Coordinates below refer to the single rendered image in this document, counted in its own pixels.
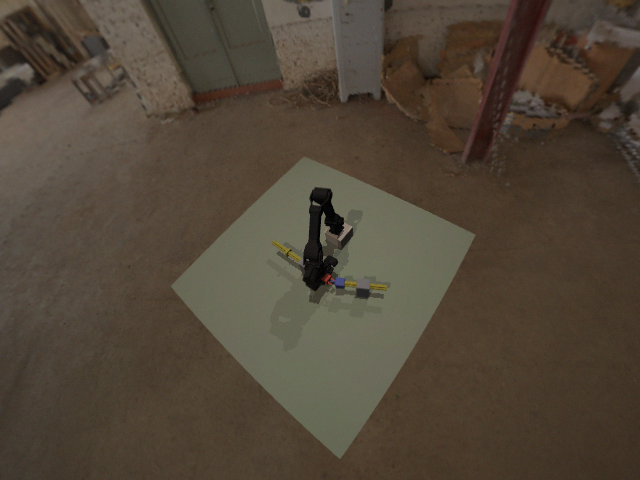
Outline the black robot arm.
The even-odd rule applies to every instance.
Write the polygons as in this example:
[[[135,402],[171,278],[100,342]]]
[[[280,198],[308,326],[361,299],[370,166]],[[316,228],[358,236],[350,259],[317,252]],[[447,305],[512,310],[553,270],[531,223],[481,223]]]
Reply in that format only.
[[[323,251],[320,243],[321,215],[325,214],[325,226],[330,226],[329,232],[340,235],[344,229],[344,217],[336,214],[331,203],[332,191],[330,188],[315,187],[310,194],[310,224],[309,224],[309,240],[305,246],[303,253],[303,265],[305,265],[305,274],[303,281],[307,284],[314,285],[319,274],[319,270],[323,267]],[[321,206],[313,205],[313,200]],[[309,259],[308,261],[306,259]]]

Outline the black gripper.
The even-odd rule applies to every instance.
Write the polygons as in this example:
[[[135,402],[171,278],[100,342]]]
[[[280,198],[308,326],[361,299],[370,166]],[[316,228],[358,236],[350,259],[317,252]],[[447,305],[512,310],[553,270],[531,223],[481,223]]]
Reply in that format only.
[[[323,278],[327,273],[328,274],[332,274],[334,268],[336,267],[336,265],[338,264],[338,260],[332,256],[327,256],[326,259],[324,260],[324,265],[323,267],[319,270],[319,274],[318,277],[316,279],[316,282],[314,285],[310,285],[310,284],[306,284],[306,286],[308,288],[310,288],[311,290],[313,290],[314,292],[317,291],[317,289],[321,286],[321,285],[325,285],[325,282],[323,280],[321,280],[321,278]],[[332,267],[332,266],[333,267]]]

